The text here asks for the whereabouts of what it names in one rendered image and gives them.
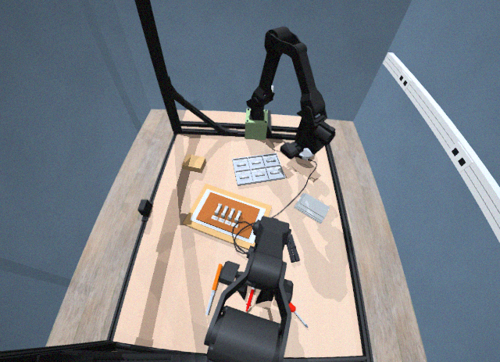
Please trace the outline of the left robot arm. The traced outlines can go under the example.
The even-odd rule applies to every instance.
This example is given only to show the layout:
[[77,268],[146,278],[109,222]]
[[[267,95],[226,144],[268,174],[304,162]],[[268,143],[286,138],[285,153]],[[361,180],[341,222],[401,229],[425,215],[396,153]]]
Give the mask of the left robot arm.
[[[271,86],[280,57],[283,53],[290,56],[302,93],[300,100],[302,110],[297,112],[301,117],[298,129],[305,134],[312,133],[312,136],[309,136],[302,143],[302,146],[307,146],[310,152],[315,155],[333,140],[336,129],[324,122],[327,119],[325,102],[315,85],[307,55],[307,47],[287,27],[268,30],[264,46],[266,49],[266,59],[259,86],[254,90],[252,98],[246,101],[247,106],[251,108],[249,119],[264,120],[263,105],[273,101],[275,93],[272,91]],[[320,116],[315,118],[318,114]]]

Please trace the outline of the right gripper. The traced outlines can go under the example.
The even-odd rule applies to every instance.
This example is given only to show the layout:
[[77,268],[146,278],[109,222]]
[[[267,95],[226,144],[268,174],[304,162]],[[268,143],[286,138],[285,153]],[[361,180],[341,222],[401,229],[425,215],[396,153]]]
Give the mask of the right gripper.
[[[242,273],[243,271],[238,271],[239,267],[240,267],[240,264],[238,264],[238,263],[234,263],[234,262],[231,262],[229,260],[227,262],[225,262],[225,264],[223,265],[222,271],[220,272],[219,282],[222,284],[225,284],[225,285],[232,284],[234,282],[235,277],[237,279],[243,274]],[[257,285],[253,282],[248,281],[248,280],[238,290],[238,292],[240,293],[243,300],[245,300],[248,286],[261,290],[258,297],[257,297],[255,304],[266,302],[266,301],[273,301],[274,289],[270,289],[270,288],[267,288],[267,287],[262,286],[262,285]],[[286,297],[287,297],[289,304],[292,300],[293,286],[294,286],[294,284],[292,281],[284,279],[284,290],[285,290]]]

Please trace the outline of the grey round shallow dish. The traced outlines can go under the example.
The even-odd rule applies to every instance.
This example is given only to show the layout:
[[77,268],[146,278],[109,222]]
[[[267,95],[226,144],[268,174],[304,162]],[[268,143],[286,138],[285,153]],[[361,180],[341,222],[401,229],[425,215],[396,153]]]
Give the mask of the grey round shallow dish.
[[303,151],[303,152],[301,152],[301,153],[299,154],[299,156],[301,155],[301,156],[304,156],[304,157],[306,157],[306,158],[311,158],[312,156],[314,156],[314,155],[310,152],[310,150],[309,150],[309,149],[303,149],[303,150],[304,150],[304,151]]

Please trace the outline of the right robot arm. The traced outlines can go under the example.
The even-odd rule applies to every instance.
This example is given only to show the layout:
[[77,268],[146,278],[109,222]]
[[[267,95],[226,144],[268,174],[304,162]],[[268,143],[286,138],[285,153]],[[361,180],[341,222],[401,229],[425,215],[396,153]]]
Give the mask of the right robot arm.
[[[289,227],[287,222],[266,216],[253,224],[255,247],[249,247],[245,272],[221,293],[205,336],[209,360],[283,362],[291,325],[291,309],[283,287],[287,269],[283,250],[291,237]],[[247,280],[274,289],[280,323],[224,306]]]

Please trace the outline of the tan rectangular block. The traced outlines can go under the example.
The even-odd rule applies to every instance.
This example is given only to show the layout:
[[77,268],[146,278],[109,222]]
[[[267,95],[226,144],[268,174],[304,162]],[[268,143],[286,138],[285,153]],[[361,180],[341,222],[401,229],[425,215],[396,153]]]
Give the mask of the tan rectangular block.
[[187,154],[184,159],[184,162],[182,163],[182,167],[184,170],[190,170],[201,173],[205,166],[205,163],[206,163],[205,157]]

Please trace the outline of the red and black screwdriver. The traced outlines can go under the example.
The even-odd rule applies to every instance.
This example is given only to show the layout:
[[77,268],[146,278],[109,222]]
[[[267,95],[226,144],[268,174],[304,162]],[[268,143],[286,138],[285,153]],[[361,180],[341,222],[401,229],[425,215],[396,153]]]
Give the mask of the red and black screwdriver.
[[302,323],[306,326],[307,324],[306,324],[306,323],[302,320],[302,318],[301,318],[301,317],[298,315],[298,313],[296,312],[296,307],[295,307],[292,303],[290,303],[290,304],[289,304],[289,307],[290,307],[290,309],[291,309],[291,312],[295,312],[295,314],[298,316],[298,318],[299,318],[299,319],[302,321]]

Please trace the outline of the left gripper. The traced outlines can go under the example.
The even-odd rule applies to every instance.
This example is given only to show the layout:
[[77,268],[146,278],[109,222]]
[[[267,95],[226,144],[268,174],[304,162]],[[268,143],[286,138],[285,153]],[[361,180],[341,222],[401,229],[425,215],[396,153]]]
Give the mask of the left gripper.
[[290,143],[286,142],[280,147],[280,151],[289,159],[293,159],[294,157],[297,157],[301,152],[303,152],[303,149],[307,149],[307,147],[303,147],[302,143],[309,137],[312,136],[311,134],[305,134],[302,133],[298,127],[295,129],[297,132],[296,135],[292,138],[295,141]]

